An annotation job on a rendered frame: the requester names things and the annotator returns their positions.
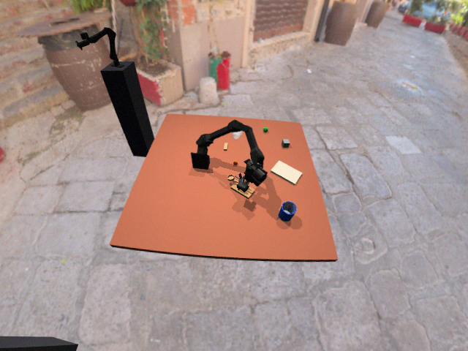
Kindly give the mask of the blue cup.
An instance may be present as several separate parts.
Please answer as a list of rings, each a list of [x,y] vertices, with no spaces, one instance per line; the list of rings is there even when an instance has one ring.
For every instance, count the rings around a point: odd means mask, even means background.
[[[288,222],[297,212],[297,207],[293,202],[285,201],[282,203],[282,207],[279,212],[279,218],[282,222]]]

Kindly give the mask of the cream flat slab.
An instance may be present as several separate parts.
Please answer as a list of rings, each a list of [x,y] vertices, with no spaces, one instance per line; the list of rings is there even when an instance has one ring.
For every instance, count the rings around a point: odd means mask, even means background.
[[[302,172],[294,169],[293,167],[290,167],[289,165],[281,161],[278,161],[274,165],[271,172],[276,176],[284,179],[285,181],[288,181],[289,183],[293,184],[294,186],[302,175]]]

